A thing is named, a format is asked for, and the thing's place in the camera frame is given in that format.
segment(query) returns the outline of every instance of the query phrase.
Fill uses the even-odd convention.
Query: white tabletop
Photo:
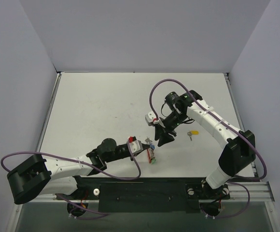
[[[239,127],[222,73],[63,73],[41,151],[72,158],[90,152],[105,138],[113,138],[118,145],[129,136],[143,143],[146,137],[153,140],[154,128],[147,126],[144,116],[151,110],[152,87],[165,78],[195,90],[219,115]],[[176,83],[157,87],[153,94],[157,113],[172,91],[184,93]],[[169,112],[165,106],[164,114]],[[199,131],[192,142],[187,135],[190,130]],[[222,149],[199,124],[180,125],[175,131],[174,142],[157,147],[154,141],[155,164],[148,163],[146,152],[137,156],[142,177],[206,177],[217,167]],[[138,174],[130,159],[108,163],[106,171],[124,177]],[[239,174],[254,176],[251,165]]]

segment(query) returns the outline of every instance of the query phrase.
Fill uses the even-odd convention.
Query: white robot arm
[[[240,132],[253,145],[255,143],[254,135],[249,130],[242,132],[240,129],[230,125],[199,94],[193,90],[190,93],[199,104],[207,109],[206,111],[200,108],[198,104],[195,104],[187,93],[178,96],[175,92],[171,92],[165,97],[165,103],[170,107],[172,113],[165,119],[160,118],[156,120],[156,115],[151,111],[145,116],[145,120],[149,126],[155,127],[155,140],[159,140],[158,146],[174,141],[173,136],[176,136],[174,129],[184,123],[184,120],[187,118],[194,119],[210,133],[223,149],[223,153],[219,159],[217,168],[205,178],[204,184],[208,184],[210,189],[218,189],[227,180],[255,160],[255,154],[245,142],[233,131],[222,125],[221,122],[226,123],[235,131]],[[209,111],[221,120],[216,120],[208,114]]]
[[[150,148],[136,137],[130,137],[128,145],[134,157]],[[72,159],[56,159],[50,154],[52,158],[45,159],[45,153],[32,155],[7,174],[14,203],[27,203],[42,194],[72,194],[78,188],[75,176],[98,174],[94,167],[103,171],[109,162],[131,158],[128,145],[116,145],[114,139],[108,138],[88,154]]]

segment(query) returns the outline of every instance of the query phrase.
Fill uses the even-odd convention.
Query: gray wall
[[[0,159],[36,146],[56,79],[47,56],[18,0],[0,0]],[[14,167],[21,158],[11,158]],[[0,167],[0,232],[5,231],[13,198]]]
[[[228,72],[269,0],[20,0],[59,71]]]
[[[280,218],[280,1],[270,2],[230,81],[244,126],[267,163]]]

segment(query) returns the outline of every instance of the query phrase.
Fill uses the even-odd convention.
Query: purple cable
[[[101,216],[98,216],[98,217],[77,217],[77,219],[80,219],[80,220],[95,220],[95,219],[99,219],[99,218],[104,218],[105,216],[108,216],[109,214],[107,213],[101,213],[101,212],[98,212],[98,211],[95,211],[95,210],[92,210],[92,209],[87,209],[87,208],[84,208],[84,207],[81,207],[79,205],[77,205],[76,203],[73,203],[71,202],[70,200],[66,199],[65,197],[63,197],[61,194],[56,194],[56,196],[58,196],[59,198],[61,198],[62,200],[66,201],[67,203],[69,204],[72,204],[73,206],[79,208],[79,209],[82,209],[82,210],[85,210],[87,212],[90,212],[90,213],[94,213],[94,214],[99,214]]]
[[[140,176],[141,176],[141,169],[140,169],[140,166],[138,164],[138,162],[136,161],[134,155],[132,154],[132,151],[130,149],[130,145],[129,145],[129,142],[127,142],[127,147],[128,147],[128,150],[130,152],[130,155],[132,157],[132,159],[134,160],[136,166],[137,166],[137,169],[139,171],[139,174],[138,176],[136,177],[117,177],[115,175],[111,175],[109,173],[106,173],[104,172],[103,170],[95,167],[94,165],[90,164],[90,163],[87,163],[87,162],[84,162],[84,161],[79,161],[79,160],[75,160],[75,159],[69,159],[69,158],[65,158],[65,157],[61,157],[61,156],[56,156],[56,155],[51,155],[51,154],[48,154],[48,153],[44,153],[44,152],[36,152],[36,151],[19,151],[19,152],[15,152],[15,153],[11,153],[9,155],[6,155],[4,156],[3,158],[1,158],[0,160],[0,164],[1,166],[3,167],[3,169],[5,169],[6,171],[10,172],[10,170],[8,168],[6,168],[5,164],[4,164],[4,160],[10,156],[15,156],[15,155],[21,155],[21,154],[41,154],[43,156],[48,156],[48,157],[52,157],[52,158],[55,158],[55,159],[60,159],[60,160],[66,160],[66,161],[70,161],[70,162],[74,162],[74,163],[81,163],[81,164],[84,164],[84,165],[87,165],[97,171],[99,171],[100,173],[104,173],[105,175],[109,176],[109,177],[112,177],[114,179],[118,179],[118,180],[135,180],[135,179],[138,179]]]
[[[179,84],[186,92],[187,94],[193,99],[193,101],[205,112],[207,109],[204,108],[195,98],[194,96],[189,92],[189,90],[179,81],[174,80],[174,79],[164,79],[159,81],[151,90],[150,93],[150,107],[152,109],[152,111],[155,113],[156,118],[158,119],[158,114],[156,112],[156,110],[153,107],[152,104],[152,96],[154,93],[154,90],[157,88],[157,86],[159,86],[161,83],[163,82],[167,82],[167,81],[172,81],[175,82],[177,84]],[[243,136],[241,135],[239,132],[237,132],[235,129],[233,129],[231,126],[227,125],[226,123],[224,123],[223,121],[221,121],[215,114],[213,114],[212,112],[208,111],[208,114],[211,115],[214,119],[216,119],[217,121],[219,121],[223,126],[225,126],[226,128],[228,128],[229,130],[231,130],[233,133],[235,133],[237,136],[239,136],[244,142],[246,142],[248,144],[248,146],[253,150],[253,152],[255,152],[255,154],[257,155],[257,157],[259,158],[263,168],[264,168],[264,174],[261,177],[244,177],[244,176],[240,176],[240,175],[235,175],[235,177],[239,177],[245,180],[251,180],[251,181],[259,181],[262,180],[266,177],[267,174],[267,169],[266,169],[266,164],[265,161],[263,160],[263,158],[261,157],[261,155],[259,154],[259,152],[256,150],[256,148]]]
[[[231,184],[231,185],[239,185],[239,186],[241,186],[242,188],[245,188],[245,190],[246,190],[246,192],[247,192],[247,196],[248,196],[246,205],[245,205],[245,207],[244,207],[243,209],[241,209],[240,211],[238,211],[238,212],[235,213],[235,214],[224,215],[224,216],[216,216],[216,217],[214,217],[215,219],[223,219],[223,218],[232,218],[232,217],[236,217],[236,216],[240,215],[241,213],[243,213],[245,210],[247,210],[247,208],[250,206],[251,195],[250,195],[250,192],[248,191],[248,189],[247,189],[244,185],[239,184],[239,183],[228,182],[228,184]]]

